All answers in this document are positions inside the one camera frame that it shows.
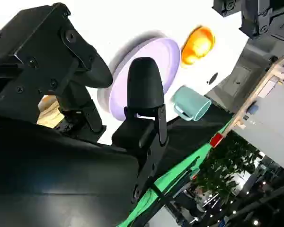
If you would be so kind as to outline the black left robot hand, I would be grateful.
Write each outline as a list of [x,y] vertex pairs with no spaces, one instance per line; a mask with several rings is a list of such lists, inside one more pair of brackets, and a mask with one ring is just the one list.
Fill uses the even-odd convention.
[[284,0],[215,0],[213,9],[223,17],[240,12],[240,31],[250,39],[284,28]]

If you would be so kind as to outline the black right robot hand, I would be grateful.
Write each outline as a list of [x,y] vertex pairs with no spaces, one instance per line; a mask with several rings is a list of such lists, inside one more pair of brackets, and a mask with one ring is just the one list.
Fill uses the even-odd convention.
[[0,30],[0,227],[115,227],[150,186],[168,135],[153,58],[136,58],[112,145],[88,88],[112,74],[63,3]]

